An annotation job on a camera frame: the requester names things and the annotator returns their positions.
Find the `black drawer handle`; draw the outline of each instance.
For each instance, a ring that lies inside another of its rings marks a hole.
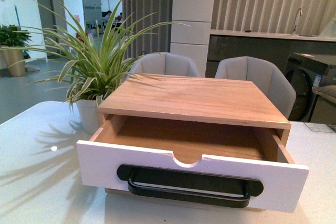
[[[216,194],[218,192],[214,192],[214,194],[208,194],[197,191],[191,191],[187,190],[187,188],[179,190],[179,189],[159,187],[159,185],[158,186],[139,185],[134,182],[137,174],[136,171],[137,171],[136,169],[132,169],[130,172],[130,176],[128,178],[128,190],[135,195],[190,201],[190,202],[197,202],[224,207],[233,207],[233,208],[247,207],[251,197],[247,182],[242,183],[242,192],[243,192],[242,197],[233,197],[233,196]]]

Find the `desk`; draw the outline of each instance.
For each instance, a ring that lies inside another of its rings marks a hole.
[[[334,223],[336,134],[293,122],[287,150],[310,173],[293,214],[106,194],[83,186],[79,115],[43,102],[0,125],[0,223]]]

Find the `faucet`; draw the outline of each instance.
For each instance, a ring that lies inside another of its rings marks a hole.
[[[299,14],[300,14],[300,16],[302,16],[302,8],[301,8],[301,7],[300,7],[300,8],[298,9],[298,11],[296,12],[292,34],[294,34],[294,32],[296,31],[296,26],[297,26],[296,23],[298,22]]]

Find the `washing machine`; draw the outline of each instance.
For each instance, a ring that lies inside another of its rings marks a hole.
[[[285,76],[296,91],[290,121],[310,122],[317,95],[312,87],[336,85],[336,55],[290,55]]]

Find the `gray chair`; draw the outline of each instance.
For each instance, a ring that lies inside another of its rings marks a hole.
[[[225,59],[219,63],[215,78],[252,81],[286,118],[295,103],[294,88],[269,61],[249,56]]]
[[[191,58],[174,55],[169,52],[155,52],[141,57],[134,63],[130,72],[168,74],[172,76],[201,76]]]

